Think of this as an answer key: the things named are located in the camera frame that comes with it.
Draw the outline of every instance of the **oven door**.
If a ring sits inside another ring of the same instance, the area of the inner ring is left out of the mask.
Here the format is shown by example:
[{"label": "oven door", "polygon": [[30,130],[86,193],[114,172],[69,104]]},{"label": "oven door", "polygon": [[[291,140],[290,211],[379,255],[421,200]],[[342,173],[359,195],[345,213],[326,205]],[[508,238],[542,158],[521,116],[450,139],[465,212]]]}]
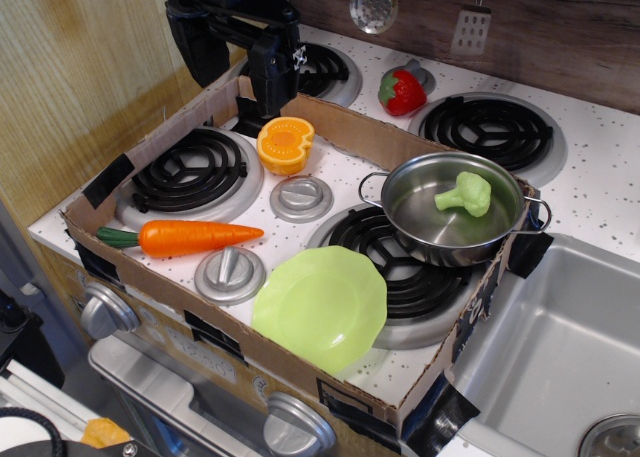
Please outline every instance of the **oven door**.
[{"label": "oven door", "polygon": [[161,365],[146,353],[111,336],[91,348],[89,363],[120,392],[159,455],[271,455],[265,416],[211,382],[189,379],[189,369],[166,354]]}]

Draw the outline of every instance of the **cardboard box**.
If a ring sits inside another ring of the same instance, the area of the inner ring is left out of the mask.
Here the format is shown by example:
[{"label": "cardboard box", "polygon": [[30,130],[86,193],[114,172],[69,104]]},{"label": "cardboard box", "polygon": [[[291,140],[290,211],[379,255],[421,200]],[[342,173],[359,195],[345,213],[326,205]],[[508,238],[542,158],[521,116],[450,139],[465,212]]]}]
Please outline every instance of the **cardboard box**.
[{"label": "cardboard box", "polygon": [[[400,406],[383,402],[354,385],[326,374],[234,319],[216,305],[148,270],[122,251],[108,247],[95,237],[97,229],[107,225],[114,217],[115,193],[119,186],[203,122],[212,119],[214,125],[221,125],[237,115],[238,96],[252,98],[250,82],[245,77],[235,79],[219,90],[205,89],[136,147],[114,161],[66,210],[64,218],[69,232],[85,251],[113,265],[125,286],[138,289],[157,303],[166,305],[183,316],[186,313],[196,315],[230,337],[237,343],[247,365],[268,372],[286,386],[310,396],[316,404],[330,405],[331,402],[327,400],[330,397],[330,401],[335,398],[345,403],[344,408],[366,409],[362,413],[366,417],[362,421],[362,427],[367,427],[369,424],[366,420],[371,418],[388,425],[392,432],[400,435],[403,421],[423,401],[436,379],[452,364],[478,316],[488,308],[492,291],[506,269],[514,235],[505,239],[458,323],[440,346],[431,365],[413,383]],[[307,119],[314,124],[318,135],[388,170],[419,155],[451,150],[391,124],[369,119],[338,105],[304,95],[283,108],[282,115]],[[535,194],[535,189],[523,181],[518,182],[525,195]]]}]

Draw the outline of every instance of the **plastic plate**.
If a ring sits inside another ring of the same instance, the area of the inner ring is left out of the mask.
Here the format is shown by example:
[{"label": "plastic plate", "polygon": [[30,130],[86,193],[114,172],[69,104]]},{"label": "plastic plate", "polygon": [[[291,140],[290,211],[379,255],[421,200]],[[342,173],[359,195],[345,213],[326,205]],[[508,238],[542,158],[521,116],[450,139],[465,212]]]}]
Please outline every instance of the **plastic plate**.
[{"label": "plastic plate", "polygon": [[371,348],[387,319],[387,286],[368,257],[307,249],[278,266],[256,296],[252,327],[335,374]]}]

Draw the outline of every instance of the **toy strawberry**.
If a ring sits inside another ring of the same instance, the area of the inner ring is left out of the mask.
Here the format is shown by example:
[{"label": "toy strawberry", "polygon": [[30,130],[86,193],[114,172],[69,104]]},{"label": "toy strawberry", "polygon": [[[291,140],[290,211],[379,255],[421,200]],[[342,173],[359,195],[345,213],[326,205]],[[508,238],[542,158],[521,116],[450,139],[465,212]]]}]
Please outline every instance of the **toy strawberry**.
[{"label": "toy strawberry", "polygon": [[398,116],[423,106],[427,94],[411,72],[398,69],[382,78],[378,99],[389,114]]}]

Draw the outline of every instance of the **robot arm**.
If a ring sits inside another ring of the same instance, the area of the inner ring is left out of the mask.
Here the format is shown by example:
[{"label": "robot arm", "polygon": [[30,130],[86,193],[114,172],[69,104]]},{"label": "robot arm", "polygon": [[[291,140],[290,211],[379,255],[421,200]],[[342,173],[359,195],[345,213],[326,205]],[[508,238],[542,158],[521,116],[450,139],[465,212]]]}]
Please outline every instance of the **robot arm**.
[{"label": "robot arm", "polygon": [[226,43],[230,42],[247,49],[262,117],[277,115],[297,95],[304,47],[300,46],[299,13],[287,0],[167,0],[166,8],[173,38],[200,86],[229,69]]}]

